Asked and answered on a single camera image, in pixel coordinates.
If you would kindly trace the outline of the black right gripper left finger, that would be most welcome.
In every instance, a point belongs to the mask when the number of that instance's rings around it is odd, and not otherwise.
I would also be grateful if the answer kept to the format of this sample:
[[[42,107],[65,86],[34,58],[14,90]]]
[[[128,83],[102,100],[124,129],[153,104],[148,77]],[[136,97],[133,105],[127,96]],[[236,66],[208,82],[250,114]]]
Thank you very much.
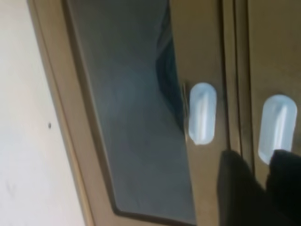
[[[281,214],[268,202],[248,165],[235,151],[221,154],[217,197],[221,226],[282,225]]]

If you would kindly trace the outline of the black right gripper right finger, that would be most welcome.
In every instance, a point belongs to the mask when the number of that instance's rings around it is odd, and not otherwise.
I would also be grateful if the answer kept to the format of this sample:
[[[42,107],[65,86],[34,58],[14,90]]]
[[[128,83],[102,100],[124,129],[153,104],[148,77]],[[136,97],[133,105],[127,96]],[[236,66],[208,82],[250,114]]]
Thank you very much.
[[[296,225],[301,224],[301,157],[276,150],[269,164],[266,191],[273,205]]]

